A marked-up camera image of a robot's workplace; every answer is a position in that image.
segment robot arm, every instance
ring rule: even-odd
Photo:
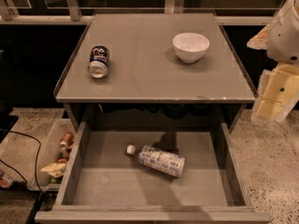
[[[251,120],[257,124],[283,121],[299,100],[299,0],[288,0],[248,47],[266,49],[278,66],[264,70]]]

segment white bottle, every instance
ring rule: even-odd
[[[127,147],[127,153],[134,155],[142,165],[159,170],[173,177],[181,177],[182,175],[185,158],[177,154],[165,152],[156,147],[135,147],[133,145]]]

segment aluminum can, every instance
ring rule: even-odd
[[[72,133],[65,133],[59,142],[59,147],[62,150],[68,149],[74,141],[74,135]]]
[[[109,50],[104,46],[96,46],[92,49],[89,73],[93,78],[103,78],[107,75],[107,63],[109,60]]]

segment white bowl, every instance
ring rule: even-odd
[[[174,37],[173,47],[183,62],[194,63],[205,55],[209,41],[203,35],[184,33]]]

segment terrazzo floor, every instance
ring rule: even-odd
[[[62,117],[63,109],[15,108],[10,115],[19,120],[13,131],[23,132],[43,144],[52,123]],[[272,224],[299,223],[299,111],[292,111],[282,124],[267,127],[253,125],[250,110],[241,114],[231,135],[236,160],[245,187],[256,212],[273,217]],[[32,178],[37,142],[10,133],[0,145],[0,159],[17,169],[26,179]],[[17,182],[22,178],[2,163]],[[36,194],[18,189],[0,189],[0,223],[25,223]]]

